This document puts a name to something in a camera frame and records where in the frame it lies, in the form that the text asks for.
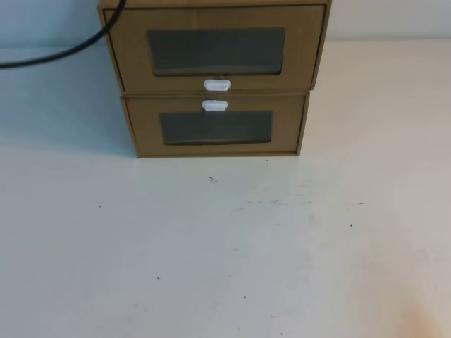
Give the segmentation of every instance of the drawer front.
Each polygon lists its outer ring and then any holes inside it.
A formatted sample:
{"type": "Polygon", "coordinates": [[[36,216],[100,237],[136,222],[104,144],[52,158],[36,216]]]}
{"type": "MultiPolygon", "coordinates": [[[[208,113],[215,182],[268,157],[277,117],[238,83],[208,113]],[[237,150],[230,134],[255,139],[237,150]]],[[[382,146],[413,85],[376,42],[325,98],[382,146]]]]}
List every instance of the drawer front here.
{"type": "MultiPolygon", "coordinates": [[[[108,20],[112,10],[104,10],[108,20]]],[[[110,33],[123,90],[311,88],[325,7],[126,9],[110,33]]]]}
{"type": "Polygon", "coordinates": [[[304,95],[126,99],[138,154],[296,154],[304,95]]]}

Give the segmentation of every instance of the drawer unit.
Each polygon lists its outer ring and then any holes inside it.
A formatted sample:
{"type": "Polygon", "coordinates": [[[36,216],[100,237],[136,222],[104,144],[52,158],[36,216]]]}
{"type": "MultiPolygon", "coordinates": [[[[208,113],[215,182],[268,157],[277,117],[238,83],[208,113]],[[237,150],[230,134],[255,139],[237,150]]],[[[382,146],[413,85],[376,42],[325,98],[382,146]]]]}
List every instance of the drawer unit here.
{"type": "Polygon", "coordinates": [[[296,155],[308,95],[124,98],[139,156],[296,155]]]}
{"type": "Polygon", "coordinates": [[[137,155],[299,155],[331,4],[127,0],[106,40],[137,155]]]}

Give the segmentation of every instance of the black cable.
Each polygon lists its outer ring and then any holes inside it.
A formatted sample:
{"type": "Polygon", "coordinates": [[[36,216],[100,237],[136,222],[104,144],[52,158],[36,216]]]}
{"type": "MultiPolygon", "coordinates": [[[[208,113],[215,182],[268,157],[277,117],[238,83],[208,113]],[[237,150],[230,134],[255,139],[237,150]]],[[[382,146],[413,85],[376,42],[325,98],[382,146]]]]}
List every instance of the black cable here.
{"type": "Polygon", "coordinates": [[[65,51],[61,51],[59,53],[48,55],[48,56],[43,56],[40,58],[32,58],[30,60],[24,60],[24,61],[0,63],[0,69],[27,67],[29,65],[40,65],[42,63],[48,63],[48,62],[60,60],[62,58],[67,58],[68,56],[71,56],[73,54],[76,54],[80,51],[85,50],[86,48],[92,46],[93,44],[98,42],[102,37],[104,37],[106,34],[109,33],[111,28],[113,28],[113,26],[118,22],[118,19],[121,16],[121,14],[125,8],[126,1],[127,0],[120,0],[110,21],[108,21],[107,24],[105,25],[105,27],[103,27],[97,34],[93,35],[85,42],[83,42],[75,47],[69,48],[65,51]]]}

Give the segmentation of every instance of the white table surface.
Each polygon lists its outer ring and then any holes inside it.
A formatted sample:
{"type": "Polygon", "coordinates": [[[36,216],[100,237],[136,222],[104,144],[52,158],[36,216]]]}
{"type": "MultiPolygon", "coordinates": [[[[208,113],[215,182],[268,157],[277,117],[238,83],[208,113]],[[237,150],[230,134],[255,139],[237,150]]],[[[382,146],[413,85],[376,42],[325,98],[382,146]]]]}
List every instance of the white table surface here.
{"type": "Polygon", "coordinates": [[[118,97],[0,72],[0,337],[451,337],[451,41],[327,43],[299,158],[138,160],[118,97]]]}

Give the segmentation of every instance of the white wall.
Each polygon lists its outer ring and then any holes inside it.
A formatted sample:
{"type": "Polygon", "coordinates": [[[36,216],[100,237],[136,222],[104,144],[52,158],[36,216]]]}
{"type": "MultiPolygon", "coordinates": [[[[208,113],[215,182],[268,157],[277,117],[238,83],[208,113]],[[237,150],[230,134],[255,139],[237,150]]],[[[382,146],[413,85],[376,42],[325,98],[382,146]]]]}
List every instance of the white wall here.
{"type": "MultiPolygon", "coordinates": [[[[0,46],[64,46],[99,29],[98,0],[1,0],[0,46]]],[[[451,0],[335,0],[329,39],[451,37],[451,0]]]]}

